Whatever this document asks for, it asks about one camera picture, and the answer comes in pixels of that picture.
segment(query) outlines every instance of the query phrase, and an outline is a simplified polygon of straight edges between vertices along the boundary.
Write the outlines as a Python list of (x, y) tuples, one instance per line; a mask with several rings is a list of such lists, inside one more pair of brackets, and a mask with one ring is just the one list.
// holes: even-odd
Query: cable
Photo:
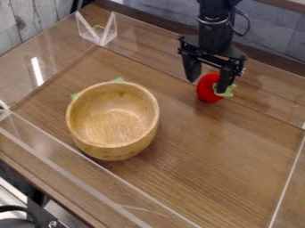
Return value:
[(251, 29), (251, 22), (250, 22), (249, 17), (246, 16), (246, 14), (245, 14), (242, 11), (239, 11), (237, 8), (234, 8), (234, 12), (235, 12), (238, 15), (241, 15), (242, 17), (245, 17), (245, 19), (246, 19), (246, 21), (247, 21), (247, 27), (246, 27), (245, 33), (239, 33), (239, 32), (234, 29), (234, 26), (233, 26), (231, 22), (229, 21), (229, 24), (230, 24), (230, 27), (231, 27), (231, 30), (234, 31), (234, 33), (235, 33), (239, 37), (243, 37), (243, 36), (247, 34), (247, 32), (250, 31), (250, 29)]

